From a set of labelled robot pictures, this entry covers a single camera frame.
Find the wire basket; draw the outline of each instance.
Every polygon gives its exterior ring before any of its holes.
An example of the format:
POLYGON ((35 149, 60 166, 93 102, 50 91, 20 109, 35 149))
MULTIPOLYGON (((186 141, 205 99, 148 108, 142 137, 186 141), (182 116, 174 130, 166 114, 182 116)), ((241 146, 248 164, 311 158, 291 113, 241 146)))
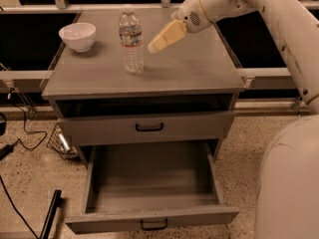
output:
POLYGON ((74 147, 68 147, 62 131, 56 124, 52 130, 51 136, 47 143, 47 147, 53 149, 65 160, 79 160, 79 155, 74 147))

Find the white bowl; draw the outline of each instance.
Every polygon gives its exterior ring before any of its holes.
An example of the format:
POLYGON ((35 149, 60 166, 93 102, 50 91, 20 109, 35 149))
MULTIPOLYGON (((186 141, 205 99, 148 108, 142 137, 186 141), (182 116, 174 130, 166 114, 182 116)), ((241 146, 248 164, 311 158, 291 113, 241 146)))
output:
POLYGON ((59 31, 62 41, 77 52, 89 51, 96 41, 97 28, 90 23, 74 23, 59 31))

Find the drawer handle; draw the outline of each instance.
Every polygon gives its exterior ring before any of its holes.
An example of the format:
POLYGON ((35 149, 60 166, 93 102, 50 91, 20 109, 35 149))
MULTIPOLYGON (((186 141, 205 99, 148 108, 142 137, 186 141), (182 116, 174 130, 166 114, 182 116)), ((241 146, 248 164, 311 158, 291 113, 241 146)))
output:
POLYGON ((141 126, 136 123, 136 131, 161 131, 163 129, 163 122, 156 126, 141 126))
POLYGON ((162 227, 145 227, 145 222, 143 221, 143 220, 141 220, 141 229, 143 230, 143 231, 156 231, 156 230, 164 230, 164 229, 167 229, 167 227, 168 227, 168 220, 166 219, 165 220, 165 224, 164 224, 164 226, 162 226, 162 227))

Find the gray tabletop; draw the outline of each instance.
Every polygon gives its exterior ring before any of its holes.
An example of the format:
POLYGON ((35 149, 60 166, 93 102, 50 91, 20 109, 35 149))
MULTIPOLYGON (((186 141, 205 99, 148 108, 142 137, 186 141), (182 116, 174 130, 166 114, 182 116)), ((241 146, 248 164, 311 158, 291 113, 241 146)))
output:
POLYGON ((145 71, 140 76, 129 75, 122 65, 118 33, 121 10, 83 12, 79 22, 97 27, 96 43, 85 53, 64 49, 43 97, 65 100, 241 90, 243 81, 213 27, 187 34, 157 54, 149 53, 148 43, 170 21, 174 10, 135 10, 142 21, 145 42, 145 71))

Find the power adapter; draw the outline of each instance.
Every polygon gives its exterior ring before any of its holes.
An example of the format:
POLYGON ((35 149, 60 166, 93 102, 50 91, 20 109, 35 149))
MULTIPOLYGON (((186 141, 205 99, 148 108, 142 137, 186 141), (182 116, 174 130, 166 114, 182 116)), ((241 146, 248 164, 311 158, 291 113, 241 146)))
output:
POLYGON ((0 149, 0 160, 6 157, 6 155, 10 154, 13 152, 14 146, 7 144, 3 148, 0 149))

